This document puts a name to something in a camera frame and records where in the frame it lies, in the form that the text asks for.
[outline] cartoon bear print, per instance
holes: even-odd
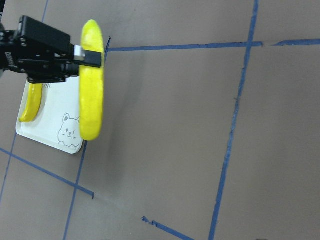
[[[58,133],[59,144],[76,150],[81,143],[79,133],[79,117],[71,118],[67,113],[63,116],[62,126]]]

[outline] blue tape line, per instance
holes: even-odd
[[[44,11],[43,11],[43,15],[42,15],[42,23],[45,21],[45,18],[46,18],[47,9],[48,9],[48,3],[49,3],[49,0],[46,0]]]
[[[8,154],[8,155],[11,155],[10,152],[8,152],[8,151],[6,151],[6,150],[4,150],[2,148],[0,148],[0,152],[3,152],[3,153]],[[53,178],[55,178],[57,180],[60,180],[60,181],[66,183],[66,184],[68,184],[68,185],[70,185],[70,186],[72,186],[74,188],[79,189],[80,191],[84,192],[85,194],[88,194],[88,195],[90,195],[92,197],[94,196],[94,193],[92,191],[90,191],[90,190],[88,190],[88,189],[86,189],[86,188],[84,188],[82,186],[76,185],[75,183],[73,183],[73,182],[71,182],[71,181],[69,181],[69,180],[67,180],[67,179],[65,179],[65,178],[63,178],[63,177],[61,177],[61,176],[59,176],[57,174],[54,174],[54,173],[52,173],[52,172],[50,172],[50,171],[48,171],[48,170],[46,170],[46,169],[44,169],[44,168],[42,168],[42,167],[40,167],[38,165],[35,165],[34,163],[29,162],[29,161],[23,159],[22,157],[19,157],[19,156],[15,155],[15,154],[12,154],[12,157],[14,159],[19,160],[20,162],[22,162],[24,164],[29,165],[30,167],[33,167],[33,168],[35,168],[35,169],[37,169],[37,170],[39,170],[39,171],[41,171],[41,172],[43,172],[45,174],[48,174],[49,176],[51,176],[51,177],[53,177]]]
[[[238,96],[236,98],[234,113],[233,113],[233,117],[232,117],[231,131],[229,133],[227,150],[226,150],[226,154],[224,156],[224,162],[223,162],[223,167],[222,167],[222,171],[221,171],[220,182],[219,182],[218,192],[217,192],[217,196],[216,196],[215,206],[214,206],[214,210],[213,210],[212,222],[211,222],[211,228],[210,228],[208,240],[213,240],[215,238],[216,227],[217,227],[218,217],[219,217],[219,212],[220,212],[220,207],[221,207],[221,201],[222,201],[224,187],[225,187],[225,183],[226,183],[229,161],[230,161],[230,157],[231,157],[231,153],[232,153],[232,144],[233,144],[234,134],[235,134],[236,126],[237,126],[237,117],[238,117],[239,108],[240,108],[240,98],[242,96],[242,92],[243,92],[244,85],[246,82],[246,74],[247,74],[248,64],[249,64],[249,60],[250,60],[252,42],[253,42],[253,38],[254,38],[254,34],[255,34],[255,27],[256,27],[256,22],[257,22],[258,10],[259,10],[259,0],[255,0],[254,6],[253,6],[252,17],[251,17],[251,24],[250,24],[250,30],[249,30],[249,35],[248,35],[248,41],[247,41],[247,46],[246,46],[246,51],[245,51],[245,57],[244,57],[244,67],[242,69],[241,81],[240,81],[239,88],[238,88]]]
[[[11,151],[9,152],[8,164],[6,166],[5,175],[4,175],[4,179],[3,179],[3,183],[2,183],[2,188],[1,188],[1,193],[0,193],[0,204],[1,204],[2,196],[3,196],[4,190],[5,190],[8,171],[9,171],[9,168],[10,168],[10,163],[11,163],[11,158],[12,158],[12,153],[14,151],[14,147],[15,147],[15,143],[16,143],[16,138],[17,138],[17,133],[15,132],[14,133],[14,138],[13,138],[13,141],[12,141],[12,145],[11,145]]]
[[[76,185],[78,185],[79,180],[80,180],[80,175],[81,175],[82,167],[83,167],[84,160],[85,160],[87,145],[88,145],[88,141],[84,141],[83,153],[82,153],[82,156],[81,156],[81,161],[80,161],[78,174],[76,176],[76,182],[75,182]],[[67,218],[66,224],[65,224],[63,240],[67,239],[69,225],[70,225],[70,219],[71,219],[71,215],[72,215],[72,212],[73,212],[73,209],[74,209],[76,195],[77,195],[77,188],[75,187],[74,190],[73,190],[73,195],[72,195],[71,205],[70,205],[70,209],[69,209],[69,213],[68,213],[68,218]]]
[[[247,42],[225,42],[209,44],[188,44],[188,45],[163,45],[163,46],[133,46],[110,48],[109,52],[132,52],[132,51],[151,51],[151,50],[181,50],[181,49],[222,49],[222,48],[244,48]],[[261,41],[252,42],[253,47],[262,47]]]
[[[152,226],[155,226],[157,229],[160,229],[162,231],[165,231],[167,232],[168,234],[171,234],[179,239],[182,239],[182,240],[194,240],[193,238],[191,237],[188,237],[180,232],[177,232],[176,230],[173,230],[172,228],[170,227],[167,227],[165,225],[162,225],[161,223],[159,222],[156,222],[156,221],[149,221],[145,216],[142,217],[142,221],[144,221],[145,223],[148,223]]]
[[[320,39],[285,40],[273,46],[310,46],[320,45]]]
[[[111,42],[111,37],[109,37],[108,43],[106,44],[106,47],[105,47],[105,51],[104,51],[104,63],[106,63],[106,61],[107,61],[107,55],[108,55],[108,52],[109,52],[110,42]]]

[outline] white tray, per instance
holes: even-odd
[[[79,130],[79,78],[43,84],[39,112],[32,122],[20,122],[28,99],[26,82],[16,121],[17,134],[69,154],[77,153],[83,139]]]

